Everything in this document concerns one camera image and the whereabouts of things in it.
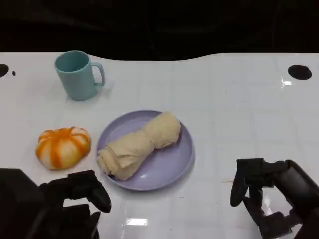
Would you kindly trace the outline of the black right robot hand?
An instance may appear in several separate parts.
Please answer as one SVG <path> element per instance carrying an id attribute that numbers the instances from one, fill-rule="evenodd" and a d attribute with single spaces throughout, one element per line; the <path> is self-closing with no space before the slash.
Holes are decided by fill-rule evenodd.
<path id="1" fill-rule="evenodd" d="M 263 158 L 238 159 L 231 189 L 230 205 L 244 203 L 261 237 L 276 239 L 292 232 L 300 224 L 297 239 L 319 237 L 319 187 L 294 161 L 266 162 Z M 262 210 L 264 187 L 277 187 L 292 206 L 285 216 L 281 212 L 266 215 Z"/>

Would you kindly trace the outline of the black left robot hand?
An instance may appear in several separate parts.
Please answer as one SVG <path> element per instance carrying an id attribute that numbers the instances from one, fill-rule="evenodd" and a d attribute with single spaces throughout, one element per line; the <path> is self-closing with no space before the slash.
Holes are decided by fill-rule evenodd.
<path id="1" fill-rule="evenodd" d="M 0 170 L 2 239 L 97 239 L 111 199 L 93 170 L 36 185 L 22 170 Z"/>

